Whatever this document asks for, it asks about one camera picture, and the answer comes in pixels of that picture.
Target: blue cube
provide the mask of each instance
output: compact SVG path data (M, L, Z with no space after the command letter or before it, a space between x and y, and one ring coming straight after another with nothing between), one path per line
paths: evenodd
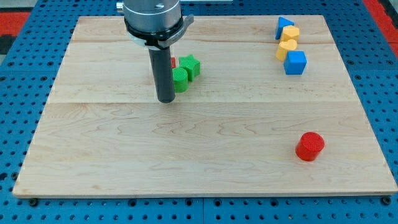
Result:
M283 17L279 17L278 19L278 26L276 27L276 35L275 35L275 40L279 40L280 36L282 35L282 31L285 26L294 26L294 22L287 20Z
M290 51L287 52L284 68L286 75L301 75L304 71L307 59L304 51Z

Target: plastic block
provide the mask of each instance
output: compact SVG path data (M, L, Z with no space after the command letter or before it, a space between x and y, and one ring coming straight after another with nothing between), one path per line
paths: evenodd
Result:
M307 132L303 134L296 146L296 155L304 161L314 161L324 147L325 141L322 136L314 132Z
M188 73L188 80L193 82L196 76L200 75L200 61L198 61L193 55L178 58L180 62L180 68L184 68Z
M172 68L175 68L175 57L172 57Z
M287 52L287 58L284 62L286 75L301 75L304 71L307 59L303 51Z
M290 26L290 25L294 25L294 22L285 19L283 17L279 17L278 18L278 25L276 27L276 31L275 31L275 40L279 40L280 39L280 35L282 34L282 30L285 26Z
M183 68L173 68L174 91L185 92L188 89L188 73Z
M296 40L288 40L279 43L278 50L276 52L276 58L285 61L288 51L295 50L297 48Z
M296 40L299 41L300 29L295 26L285 26L282 30L280 41Z

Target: yellow hexagonal block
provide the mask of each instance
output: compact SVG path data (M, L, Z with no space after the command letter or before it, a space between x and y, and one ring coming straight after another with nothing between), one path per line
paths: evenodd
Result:
M280 41L295 40L299 41L300 29L295 26L285 26Z
M282 41L279 43L278 50L276 52L276 58L285 61L287 52L295 50L297 48L297 41L290 39L288 41Z

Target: red cylinder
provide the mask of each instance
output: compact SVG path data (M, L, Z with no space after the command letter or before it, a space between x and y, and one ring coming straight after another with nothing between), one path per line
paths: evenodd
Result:
M296 146L297 156L304 161L313 161L325 147L323 138L314 132L303 134Z

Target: green block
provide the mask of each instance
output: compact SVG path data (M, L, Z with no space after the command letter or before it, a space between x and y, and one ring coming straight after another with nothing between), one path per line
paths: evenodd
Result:
M188 89L188 73L183 68L173 68L174 91L185 92Z
M193 82L196 76L200 74L200 61L198 61L193 55L186 57L179 57L180 68L184 68L188 73L188 80Z

